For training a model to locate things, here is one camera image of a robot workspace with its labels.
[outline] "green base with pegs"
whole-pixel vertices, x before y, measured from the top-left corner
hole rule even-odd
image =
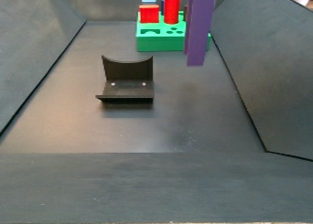
[[[139,23],[139,14],[136,19],[136,51],[182,51],[184,44],[186,22],[183,12],[179,11],[178,23],[166,24],[160,15],[159,23]],[[211,36],[207,35],[207,49]]]

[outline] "gray wall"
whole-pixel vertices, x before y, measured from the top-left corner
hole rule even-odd
[[[84,19],[64,0],[0,0],[0,132]]]
[[[266,149],[313,159],[313,13],[291,0],[225,0],[211,25]]]
[[[91,21],[135,21],[140,0],[67,0]],[[180,0],[180,8],[187,0]]]

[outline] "red block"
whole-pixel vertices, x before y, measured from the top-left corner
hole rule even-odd
[[[180,0],[164,0],[163,21],[167,24],[178,23],[178,11]]]
[[[159,23],[159,6],[158,5],[140,5],[140,23]]]

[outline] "black bracket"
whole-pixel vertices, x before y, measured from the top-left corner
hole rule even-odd
[[[147,100],[154,98],[152,89],[152,57],[124,62],[102,56],[107,82],[100,101]]]

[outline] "purple bar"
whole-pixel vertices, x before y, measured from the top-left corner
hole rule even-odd
[[[215,0],[188,0],[184,38],[187,66],[203,66],[214,4]]]

